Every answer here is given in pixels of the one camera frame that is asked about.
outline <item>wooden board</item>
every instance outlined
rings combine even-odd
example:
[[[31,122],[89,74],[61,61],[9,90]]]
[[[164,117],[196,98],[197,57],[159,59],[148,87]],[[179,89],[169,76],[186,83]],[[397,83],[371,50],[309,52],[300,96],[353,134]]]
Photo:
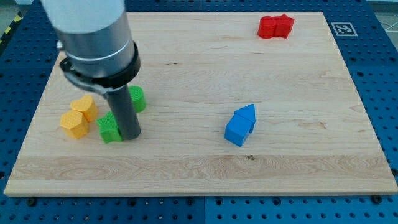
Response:
[[[7,183],[8,196],[395,194],[397,184],[320,12],[292,12],[288,39],[260,39],[280,13],[128,14],[147,108],[142,134],[104,144],[58,126],[85,93],[51,74]],[[100,116],[106,101],[92,94]],[[234,110],[256,105],[243,147],[224,139]]]

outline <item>blue pegboard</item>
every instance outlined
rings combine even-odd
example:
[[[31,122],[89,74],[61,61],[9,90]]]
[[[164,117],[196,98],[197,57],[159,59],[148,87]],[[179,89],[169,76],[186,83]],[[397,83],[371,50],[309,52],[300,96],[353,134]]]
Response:
[[[363,0],[126,0],[128,11],[322,11],[350,22],[334,32],[341,54],[394,172],[398,169],[398,53]],[[58,52],[57,36],[34,1],[0,57],[0,191],[15,163]],[[398,223],[391,197],[7,198],[0,223]]]

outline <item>blue block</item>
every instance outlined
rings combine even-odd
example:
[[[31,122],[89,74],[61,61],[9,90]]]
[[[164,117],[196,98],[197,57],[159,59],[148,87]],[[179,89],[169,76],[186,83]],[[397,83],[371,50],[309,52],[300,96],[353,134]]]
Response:
[[[239,115],[242,118],[251,122],[251,127],[249,132],[252,133],[254,125],[256,123],[256,108],[254,107],[254,104],[250,104],[241,109],[236,110],[235,115]]]
[[[249,136],[251,126],[252,122],[249,120],[234,115],[225,127],[224,138],[241,147]]]

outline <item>wooden cutting board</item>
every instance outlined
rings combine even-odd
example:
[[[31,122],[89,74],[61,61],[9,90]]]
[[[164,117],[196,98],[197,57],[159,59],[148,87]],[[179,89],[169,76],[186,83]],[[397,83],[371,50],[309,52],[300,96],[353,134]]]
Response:
[[[288,39],[257,36],[281,13],[129,13],[144,89],[142,134],[104,144],[90,123],[59,127],[73,100],[94,96],[63,77],[60,54],[5,194],[12,197],[395,194],[397,184],[328,24],[288,12]],[[224,139],[234,110],[254,103],[243,147]]]

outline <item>green block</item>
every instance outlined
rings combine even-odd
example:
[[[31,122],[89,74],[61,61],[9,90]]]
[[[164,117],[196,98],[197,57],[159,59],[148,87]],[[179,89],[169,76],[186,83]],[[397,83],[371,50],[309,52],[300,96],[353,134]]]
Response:
[[[98,118],[95,122],[99,126],[99,134],[101,135],[105,144],[113,141],[123,141],[123,138],[119,132],[118,124],[116,123],[111,111],[108,112],[104,117]]]
[[[129,87],[132,103],[134,104],[134,108],[136,109],[136,113],[140,113],[147,106],[144,97],[144,91],[139,86],[130,86]]]

